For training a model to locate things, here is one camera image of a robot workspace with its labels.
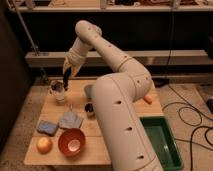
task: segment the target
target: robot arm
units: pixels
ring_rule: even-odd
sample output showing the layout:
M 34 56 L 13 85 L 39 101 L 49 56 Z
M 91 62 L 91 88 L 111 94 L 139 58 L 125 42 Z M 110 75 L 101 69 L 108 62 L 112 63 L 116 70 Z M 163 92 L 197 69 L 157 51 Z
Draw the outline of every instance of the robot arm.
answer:
M 150 73 L 137 60 L 102 38 L 97 26 L 79 21 L 75 29 L 78 37 L 65 60 L 64 72 L 71 68 L 74 76 L 92 47 L 116 72 L 98 78 L 92 88 L 94 112 L 114 170 L 163 170 L 133 107 L 133 102 L 149 91 Z

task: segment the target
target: bowl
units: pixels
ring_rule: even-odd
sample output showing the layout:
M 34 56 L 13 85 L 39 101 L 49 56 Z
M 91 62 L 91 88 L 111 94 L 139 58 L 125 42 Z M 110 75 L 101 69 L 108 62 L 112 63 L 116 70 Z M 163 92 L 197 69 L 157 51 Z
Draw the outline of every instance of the bowl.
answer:
M 58 148 L 65 156 L 75 156 L 83 150 L 85 135 L 78 128 L 71 128 L 61 134 Z
M 94 116 L 94 110 L 93 110 L 93 106 L 92 103 L 87 103 L 84 107 L 85 112 L 87 113 L 88 117 L 92 117 Z

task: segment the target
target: gray cloth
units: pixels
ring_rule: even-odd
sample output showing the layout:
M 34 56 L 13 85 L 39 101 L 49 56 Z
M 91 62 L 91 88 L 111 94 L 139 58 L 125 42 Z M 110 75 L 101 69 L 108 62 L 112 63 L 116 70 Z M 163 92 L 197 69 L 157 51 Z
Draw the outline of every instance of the gray cloth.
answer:
M 37 127 L 37 131 L 39 133 L 44 133 L 50 136 L 54 136 L 58 129 L 58 124 L 54 124 L 52 122 L 41 120 Z
M 80 128 L 83 118 L 75 112 L 65 112 L 59 120 L 59 127 L 62 129 Z

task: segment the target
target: wooden tabletop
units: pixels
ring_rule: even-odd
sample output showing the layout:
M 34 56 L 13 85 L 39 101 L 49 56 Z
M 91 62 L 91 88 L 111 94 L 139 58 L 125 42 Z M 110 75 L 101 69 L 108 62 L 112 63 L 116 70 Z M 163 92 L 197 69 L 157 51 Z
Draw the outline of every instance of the wooden tabletop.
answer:
M 36 143 L 40 137 L 46 136 L 38 133 L 36 130 L 28 147 L 24 163 L 26 165 L 108 165 L 111 164 L 109 155 L 102 137 L 102 133 L 95 118 L 88 118 L 84 112 L 84 105 L 89 102 L 84 93 L 84 87 L 93 84 L 94 80 L 71 80 L 66 92 L 66 102 L 59 104 L 53 95 L 48 94 L 39 118 L 53 123 L 58 123 L 59 118 L 64 112 L 70 110 L 77 112 L 78 116 L 84 118 L 81 130 L 86 136 L 84 150 L 75 157 L 65 157 L 58 149 L 58 138 L 61 135 L 61 129 L 58 129 L 56 135 L 51 137 L 53 148 L 48 154 L 40 154 L 37 151 Z M 155 87 L 152 86 L 150 97 L 153 99 L 151 105 L 146 104 L 144 100 L 134 103 L 135 111 L 139 117 L 163 116 L 161 105 Z

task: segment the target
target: green tray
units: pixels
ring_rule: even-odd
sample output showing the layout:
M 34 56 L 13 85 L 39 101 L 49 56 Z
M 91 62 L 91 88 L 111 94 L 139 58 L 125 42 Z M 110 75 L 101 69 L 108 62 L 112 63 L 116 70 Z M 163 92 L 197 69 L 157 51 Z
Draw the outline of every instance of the green tray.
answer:
M 165 117 L 145 117 L 141 122 L 165 171 L 183 169 L 183 162 Z

